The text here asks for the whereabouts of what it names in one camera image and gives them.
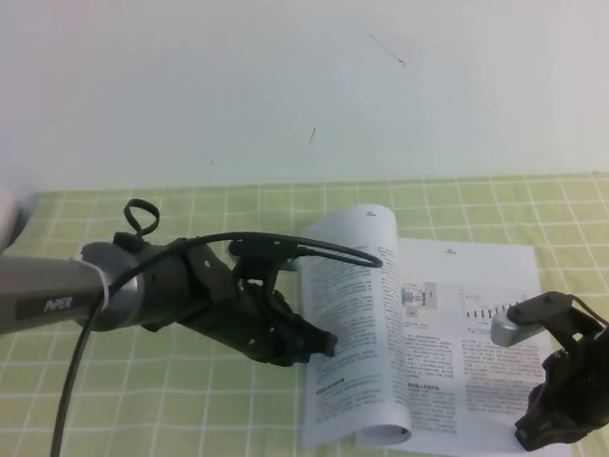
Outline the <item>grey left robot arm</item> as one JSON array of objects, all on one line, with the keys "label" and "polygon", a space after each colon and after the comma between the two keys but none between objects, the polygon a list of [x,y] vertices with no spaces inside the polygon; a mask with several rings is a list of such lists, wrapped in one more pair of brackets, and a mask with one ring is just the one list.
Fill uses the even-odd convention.
[{"label": "grey left robot arm", "polygon": [[163,247],[137,252],[96,242],[81,260],[1,259],[1,331],[4,334],[63,321],[83,325],[96,305],[94,331],[141,327],[158,331],[179,324],[280,367],[332,357],[337,338],[293,312],[273,289],[277,269],[261,284],[241,283],[207,245],[172,255],[129,280],[110,299],[105,288]]}]

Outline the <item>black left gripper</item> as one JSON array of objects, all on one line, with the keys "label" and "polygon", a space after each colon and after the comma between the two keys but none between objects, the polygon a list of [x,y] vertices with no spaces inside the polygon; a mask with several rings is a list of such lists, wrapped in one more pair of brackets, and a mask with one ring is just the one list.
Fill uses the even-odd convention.
[{"label": "black left gripper", "polygon": [[256,362],[279,367],[307,364],[316,354],[335,356],[338,338],[304,321],[275,289],[260,281],[237,282],[233,268],[207,246],[194,248],[183,259],[194,309],[180,325]]}]

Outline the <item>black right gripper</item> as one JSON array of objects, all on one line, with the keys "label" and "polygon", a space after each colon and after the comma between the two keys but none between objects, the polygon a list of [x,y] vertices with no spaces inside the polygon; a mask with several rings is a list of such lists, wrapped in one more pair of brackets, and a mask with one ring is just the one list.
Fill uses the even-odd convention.
[{"label": "black right gripper", "polygon": [[608,425],[608,328],[575,308],[545,324],[562,349],[542,363],[544,382],[515,423],[526,451],[573,444]]}]

